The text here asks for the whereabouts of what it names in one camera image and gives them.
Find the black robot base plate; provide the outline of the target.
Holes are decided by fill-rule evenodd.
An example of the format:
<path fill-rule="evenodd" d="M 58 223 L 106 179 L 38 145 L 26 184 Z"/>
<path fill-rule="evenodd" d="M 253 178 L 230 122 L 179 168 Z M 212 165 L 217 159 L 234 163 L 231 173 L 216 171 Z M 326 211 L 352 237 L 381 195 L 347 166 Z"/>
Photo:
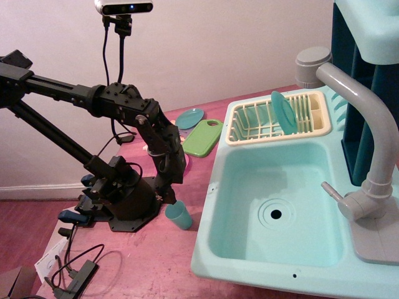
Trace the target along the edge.
<path fill-rule="evenodd" d="M 75 211 L 89 216 L 90 223 L 107 222 L 113 232 L 137 232 L 152 221 L 160 212 L 162 202 L 156 200 L 156 177 L 141 178 L 138 185 L 111 202 L 107 199 L 91 199 L 79 196 Z"/>

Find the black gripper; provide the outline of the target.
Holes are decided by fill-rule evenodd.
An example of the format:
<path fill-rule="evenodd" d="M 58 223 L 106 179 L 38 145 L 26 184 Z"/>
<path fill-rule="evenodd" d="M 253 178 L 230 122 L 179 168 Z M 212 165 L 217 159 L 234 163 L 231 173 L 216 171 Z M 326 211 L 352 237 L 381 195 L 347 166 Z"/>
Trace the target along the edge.
<path fill-rule="evenodd" d="M 145 115 L 135 117 L 136 128 L 147 144 L 147 153 L 156 168 L 160 184 L 181 184 L 186 169 L 185 153 L 180 140 L 178 127 L 167 119 L 162 111 L 151 120 Z M 175 191 L 168 186 L 155 186 L 155 197 L 159 202 L 174 205 L 177 202 Z"/>

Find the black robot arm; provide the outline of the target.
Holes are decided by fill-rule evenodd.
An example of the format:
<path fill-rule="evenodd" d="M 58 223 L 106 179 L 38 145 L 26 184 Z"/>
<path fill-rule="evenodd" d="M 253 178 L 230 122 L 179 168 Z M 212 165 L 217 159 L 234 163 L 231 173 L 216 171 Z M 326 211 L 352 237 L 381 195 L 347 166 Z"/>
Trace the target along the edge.
<path fill-rule="evenodd" d="M 114 231 L 135 232 L 156 217 L 162 204 L 174 204 L 172 184 L 180 184 L 186 168 L 178 128 L 154 99 L 142 98 L 133 85 L 71 85 L 31 71 L 31 61 L 15 50 L 1 58 L 1 106 L 30 124 L 81 162 L 90 173 L 75 211 L 63 220 L 84 225 L 106 221 Z M 136 128 L 147 144 L 156 175 L 142 171 L 121 156 L 105 162 L 90 154 L 65 133 L 23 102 L 23 96 L 37 93 L 69 102 L 92 116 L 107 117 Z"/>

